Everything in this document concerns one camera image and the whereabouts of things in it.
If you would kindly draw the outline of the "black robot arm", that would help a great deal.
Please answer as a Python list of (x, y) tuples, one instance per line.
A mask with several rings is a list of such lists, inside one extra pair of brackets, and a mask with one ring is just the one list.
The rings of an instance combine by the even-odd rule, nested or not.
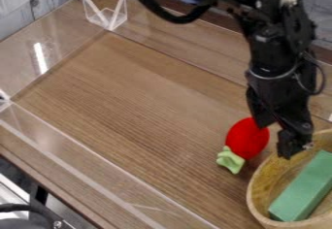
[(303, 0), (182, 0), (197, 6), (220, 1), (249, 44), (247, 101), (261, 128), (277, 123), (277, 155), (285, 159), (312, 146), (311, 97), (323, 86), (311, 51), (315, 24)]

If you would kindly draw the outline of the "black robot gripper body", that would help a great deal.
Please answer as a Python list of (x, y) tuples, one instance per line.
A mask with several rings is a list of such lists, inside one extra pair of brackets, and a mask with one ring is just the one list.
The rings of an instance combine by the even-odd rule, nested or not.
[(309, 111), (311, 92), (316, 88), (316, 72), (304, 72), (281, 79), (261, 79), (251, 71), (247, 101), (252, 116), (260, 128), (279, 123), (295, 134), (312, 134), (312, 114)]

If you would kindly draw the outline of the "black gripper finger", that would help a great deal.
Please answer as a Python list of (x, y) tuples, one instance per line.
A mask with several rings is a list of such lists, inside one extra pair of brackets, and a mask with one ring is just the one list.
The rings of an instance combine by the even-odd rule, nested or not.
[(277, 156), (289, 160), (292, 156), (312, 147), (312, 124), (305, 122), (297, 128), (283, 128), (277, 132)]

